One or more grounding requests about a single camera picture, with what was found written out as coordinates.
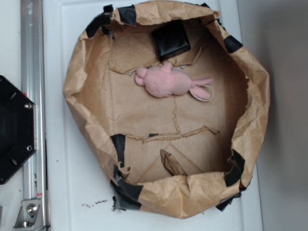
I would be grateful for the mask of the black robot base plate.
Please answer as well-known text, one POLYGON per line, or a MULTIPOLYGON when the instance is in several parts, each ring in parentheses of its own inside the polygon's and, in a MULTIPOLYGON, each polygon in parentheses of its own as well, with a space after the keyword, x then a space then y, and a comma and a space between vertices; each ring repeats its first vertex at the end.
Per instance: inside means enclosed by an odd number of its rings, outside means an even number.
POLYGON ((6 77, 0 77, 0 183, 35 152, 35 104, 6 77))

